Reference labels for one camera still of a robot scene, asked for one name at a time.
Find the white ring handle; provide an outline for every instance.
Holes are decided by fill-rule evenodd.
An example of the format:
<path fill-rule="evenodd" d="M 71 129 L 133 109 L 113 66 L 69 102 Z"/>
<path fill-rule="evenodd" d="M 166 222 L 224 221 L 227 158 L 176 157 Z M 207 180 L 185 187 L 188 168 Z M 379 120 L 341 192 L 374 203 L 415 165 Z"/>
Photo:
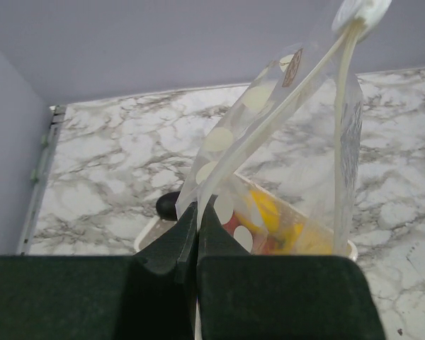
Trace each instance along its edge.
<path fill-rule="evenodd" d="M 360 43 L 379 24 L 391 3 L 392 0 L 344 0 L 335 15 L 332 31 L 341 35 L 351 21 L 361 19 L 365 28 L 358 39 Z"/>

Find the lavender wall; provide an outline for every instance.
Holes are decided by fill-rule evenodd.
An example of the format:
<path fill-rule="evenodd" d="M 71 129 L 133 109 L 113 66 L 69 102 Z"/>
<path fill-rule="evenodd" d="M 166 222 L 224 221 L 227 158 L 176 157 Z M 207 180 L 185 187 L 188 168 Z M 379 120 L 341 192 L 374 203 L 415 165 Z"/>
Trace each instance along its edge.
<path fill-rule="evenodd" d="M 50 104 L 241 83 L 328 2 L 1 0 L 0 50 Z M 425 66 L 425 0 L 394 0 L 354 64 Z"/>
<path fill-rule="evenodd" d="M 0 53 L 0 254 L 17 249 L 50 121 L 45 102 Z"/>

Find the bag label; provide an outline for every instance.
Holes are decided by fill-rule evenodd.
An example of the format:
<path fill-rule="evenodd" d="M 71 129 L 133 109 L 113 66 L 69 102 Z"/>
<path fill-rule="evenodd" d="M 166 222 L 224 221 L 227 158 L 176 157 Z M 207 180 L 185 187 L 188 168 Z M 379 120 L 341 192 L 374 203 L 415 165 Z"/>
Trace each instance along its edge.
<path fill-rule="evenodd" d="M 302 57 L 302 48 L 298 50 L 290 61 L 290 64 L 286 68 L 285 78 L 282 83 L 282 87 L 289 87 L 295 80 L 296 74 L 299 69 L 300 60 Z"/>

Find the white marble surface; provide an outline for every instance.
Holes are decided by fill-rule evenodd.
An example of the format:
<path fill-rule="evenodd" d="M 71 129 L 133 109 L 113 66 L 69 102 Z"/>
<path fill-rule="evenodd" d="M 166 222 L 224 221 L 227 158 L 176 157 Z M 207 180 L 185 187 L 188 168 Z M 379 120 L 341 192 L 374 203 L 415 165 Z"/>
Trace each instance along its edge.
<path fill-rule="evenodd" d="M 425 340 L 425 69 L 361 76 L 351 239 L 388 339 Z M 32 254 L 131 254 L 156 199 L 183 183 L 244 87 L 71 105 Z"/>

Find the plastic bag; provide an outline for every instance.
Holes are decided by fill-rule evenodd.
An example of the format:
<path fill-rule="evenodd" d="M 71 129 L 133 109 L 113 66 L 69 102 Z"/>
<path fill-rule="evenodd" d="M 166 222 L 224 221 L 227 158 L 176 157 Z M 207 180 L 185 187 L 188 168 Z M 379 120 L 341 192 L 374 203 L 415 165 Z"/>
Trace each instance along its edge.
<path fill-rule="evenodd" d="M 198 201 L 200 226 L 206 204 L 213 205 L 251 254 L 349 253 L 362 93 L 346 73 L 337 105 L 348 47 L 331 30 L 340 3 L 331 2 L 304 43 L 270 61 L 211 130 L 183 185 L 178 216 Z"/>

